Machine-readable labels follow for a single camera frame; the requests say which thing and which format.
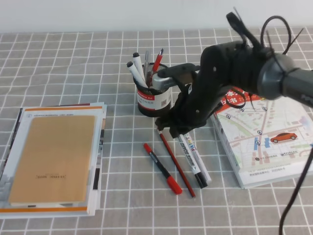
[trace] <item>red car illustration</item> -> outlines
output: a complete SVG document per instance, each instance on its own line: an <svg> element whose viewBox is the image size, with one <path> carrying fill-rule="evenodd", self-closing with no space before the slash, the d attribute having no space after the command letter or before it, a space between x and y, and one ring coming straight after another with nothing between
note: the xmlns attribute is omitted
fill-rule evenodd
<svg viewBox="0 0 313 235"><path fill-rule="evenodd" d="M273 143L278 143L279 141L285 141L285 140L295 140L298 136L295 133L281 133L277 135L276 137L270 139Z"/></svg>

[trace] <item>table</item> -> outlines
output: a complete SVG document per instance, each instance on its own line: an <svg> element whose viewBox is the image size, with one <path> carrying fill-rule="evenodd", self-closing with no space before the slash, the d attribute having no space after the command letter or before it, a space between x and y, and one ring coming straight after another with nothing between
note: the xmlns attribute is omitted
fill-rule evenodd
<svg viewBox="0 0 313 235"><path fill-rule="evenodd" d="M296 34L299 28L292 28ZM255 35L259 28L252 28ZM270 28L276 51L287 33ZM313 27L306 27L289 56L303 69L313 68ZM148 32L27 33L0 36L0 157L3 166L19 108L103 101L108 105L103 152L101 210L94 217L8 219L1 235L274 235L295 180L240 189L221 142L207 122L191 132L213 180L197 197L187 189L174 196L142 147L144 141L181 186L154 118L143 116L126 63L136 51L164 48L162 63L199 64L202 50L240 39L230 29ZM173 88L172 101L179 90ZM169 140L168 130L165 136ZM177 141L170 142L181 166L189 170ZM311 235L313 178L301 189L287 220L287 235Z"/></svg>

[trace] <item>stack of books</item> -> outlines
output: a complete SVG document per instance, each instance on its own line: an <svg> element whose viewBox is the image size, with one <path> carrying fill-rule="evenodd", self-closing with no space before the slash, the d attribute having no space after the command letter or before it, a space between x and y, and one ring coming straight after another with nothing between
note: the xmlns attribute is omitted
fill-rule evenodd
<svg viewBox="0 0 313 235"><path fill-rule="evenodd" d="M0 218L94 215L104 103L22 108L0 179Z"/></svg>
<svg viewBox="0 0 313 235"><path fill-rule="evenodd" d="M297 177L313 146L313 120L302 104L281 97L266 100L245 93L241 109L223 107L211 118L242 188ZM227 99L244 99L229 91Z"/></svg>

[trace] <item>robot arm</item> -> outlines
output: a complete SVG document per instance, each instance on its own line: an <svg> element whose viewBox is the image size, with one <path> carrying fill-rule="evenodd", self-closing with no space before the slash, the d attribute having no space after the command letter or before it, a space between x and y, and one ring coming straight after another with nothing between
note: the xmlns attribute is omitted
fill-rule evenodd
<svg viewBox="0 0 313 235"><path fill-rule="evenodd" d="M233 87L267 99L284 95L313 107L313 73L296 68L288 56L262 46L233 13L227 19L243 41L207 47L201 55L199 73L188 71L192 84L180 84L168 71L158 72L159 77L173 76L181 89L174 107L156 120L159 130L170 127L173 138L204 126ZM246 45L245 36L253 47Z"/></svg>

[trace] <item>pen holder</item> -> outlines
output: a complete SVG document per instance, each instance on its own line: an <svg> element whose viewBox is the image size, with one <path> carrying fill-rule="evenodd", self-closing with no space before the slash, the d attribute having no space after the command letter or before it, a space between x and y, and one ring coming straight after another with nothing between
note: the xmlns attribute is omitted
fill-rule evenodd
<svg viewBox="0 0 313 235"><path fill-rule="evenodd" d="M151 73L154 63L149 64L148 74ZM160 64L157 71L167 68L166 65ZM137 101L139 111L148 117L159 117L167 113L171 108L171 89L158 91L153 88L140 86L134 79L137 87Z"/></svg>

